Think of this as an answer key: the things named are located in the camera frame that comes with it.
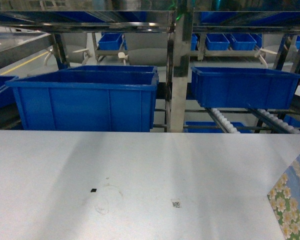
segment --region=shelf support beam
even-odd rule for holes
[[[179,0],[175,20],[173,49],[173,75],[171,96],[171,119],[168,132],[182,133],[186,109],[188,70],[194,19],[192,0]]]

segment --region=blue plastic bin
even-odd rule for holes
[[[0,108],[16,102],[12,88],[7,87],[5,81],[16,80],[17,78],[17,76],[0,76]]]
[[[122,41],[121,33],[105,33],[98,43],[100,50],[119,50]]]
[[[140,72],[157,73],[157,66],[117,66],[117,65],[84,65],[66,68],[61,71],[111,71],[111,72]]]
[[[193,33],[191,37],[191,51],[196,50],[198,37]]]
[[[251,36],[253,37],[253,39],[256,41],[256,45],[261,48],[262,47],[262,34],[256,34],[253,33],[251,34]]]
[[[205,39],[206,48],[210,51],[228,50],[230,42],[224,34],[208,33]]]
[[[214,121],[187,121],[186,125],[189,126],[213,126],[216,127],[217,124]],[[245,127],[241,122],[231,122],[231,124],[236,127]],[[242,134],[251,134],[250,130],[238,130]],[[219,128],[185,128],[185,133],[201,133],[201,134],[222,134],[222,130]]]
[[[238,13],[236,11],[202,11],[201,23],[219,24],[228,20]]]
[[[272,69],[193,67],[191,91],[204,108],[288,109],[299,79]]]
[[[300,36],[296,37],[295,46],[296,46],[296,49],[300,48]]]
[[[124,46],[124,50],[128,50],[128,48],[127,48],[127,42],[126,42],[125,39],[123,40],[123,46]]]
[[[225,36],[233,50],[251,51],[257,44],[257,41],[250,34],[233,33]]]
[[[283,121],[295,128],[300,128],[300,121],[293,118],[292,116],[285,115]]]
[[[25,130],[149,132],[158,74],[57,71],[7,81]]]
[[[129,22],[144,23],[147,21],[148,13],[146,11],[119,11]]]

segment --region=floral pattern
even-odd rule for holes
[[[300,163],[293,161],[292,167],[300,179]],[[287,240],[300,240],[300,211],[298,201],[292,197],[287,186],[289,177],[284,173],[268,194],[268,200],[282,233]]]

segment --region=metal shelving rack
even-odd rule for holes
[[[129,22],[120,12],[147,12],[146,22]],[[200,22],[201,12],[238,11],[238,13],[218,24]],[[293,21],[270,21],[252,24],[279,13],[296,12]],[[84,17],[94,17],[100,21],[87,21]],[[203,58],[205,35],[207,33],[286,33],[276,57],[274,69],[281,70],[287,56],[292,36],[300,34],[300,4],[297,2],[274,2],[270,0],[0,0],[0,26],[14,27],[50,33],[47,44],[52,44],[58,67],[69,67],[67,49],[61,33],[69,32],[134,32],[167,33],[167,74],[165,84],[159,85],[163,91],[166,129],[168,132],[182,132],[186,111],[188,69],[190,56]],[[200,34],[198,52],[191,52],[192,33]],[[300,49],[292,67],[292,72],[300,74]],[[300,98],[293,99],[293,113],[300,114]],[[286,111],[280,111],[282,118]],[[261,119],[255,127],[260,128]]]

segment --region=gray floor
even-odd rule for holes
[[[96,34],[97,41],[101,38],[101,34]],[[92,35],[91,33],[88,34],[88,41],[87,47],[93,51],[93,42],[92,42]],[[45,53],[46,51],[40,51],[36,54],[33,54],[23,60],[20,60],[12,65],[9,65],[3,69],[0,69],[0,74],[4,73],[5,71],[12,69],[20,64],[33,59],[34,57]],[[20,78],[26,77],[28,72],[42,67],[44,64],[44,59],[46,55],[39,57],[23,66],[16,68],[15,70],[9,72],[9,75],[17,75]],[[53,57],[50,58],[48,61],[48,65],[55,65],[56,60]],[[97,61],[93,56],[87,62],[87,65],[97,65]],[[121,61],[119,61],[118,57],[116,56],[106,56],[104,60],[100,63],[100,65],[123,65]],[[203,61],[191,61],[189,68],[191,67],[231,67],[231,68],[263,68],[260,61],[253,57],[208,57],[205,58]],[[159,67],[159,79],[160,82],[166,81],[166,67]],[[189,82],[191,82],[191,70],[189,69]],[[164,109],[165,108],[165,101],[164,100],[157,100],[156,101],[156,108],[157,109]],[[199,110],[201,107],[195,100],[189,100],[186,102],[186,109],[194,109]],[[155,124],[164,124],[164,116],[163,112],[156,112],[154,117]],[[253,126],[256,123],[256,118],[251,114],[225,114],[225,117],[228,118],[231,122],[242,122],[246,126]],[[184,121],[212,121],[208,114],[205,113],[185,113]],[[154,128],[152,132],[163,132],[162,128]]]

